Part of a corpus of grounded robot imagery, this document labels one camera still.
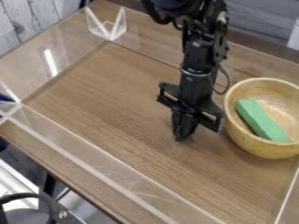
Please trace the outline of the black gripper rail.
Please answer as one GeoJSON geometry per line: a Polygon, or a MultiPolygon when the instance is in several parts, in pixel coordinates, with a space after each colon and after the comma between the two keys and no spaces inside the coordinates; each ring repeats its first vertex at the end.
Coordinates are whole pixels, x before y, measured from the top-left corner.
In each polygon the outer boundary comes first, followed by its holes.
{"type": "Polygon", "coordinates": [[[207,73],[182,70],[180,83],[159,83],[158,101],[172,111],[172,134],[186,140],[199,125],[220,131],[224,112],[212,100],[218,68],[207,73]]]}

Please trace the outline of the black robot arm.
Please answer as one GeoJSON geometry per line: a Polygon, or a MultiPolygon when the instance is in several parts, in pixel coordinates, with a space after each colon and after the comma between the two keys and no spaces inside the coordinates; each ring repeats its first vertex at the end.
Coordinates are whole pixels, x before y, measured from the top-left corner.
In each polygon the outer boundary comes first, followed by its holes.
{"type": "Polygon", "coordinates": [[[151,19],[182,32],[180,83],[159,84],[158,101],[172,110],[172,134],[178,141],[202,125],[220,130],[224,111],[212,95],[218,74],[226,72],[228,6],[226,0],[140,0],[151,19]]]}

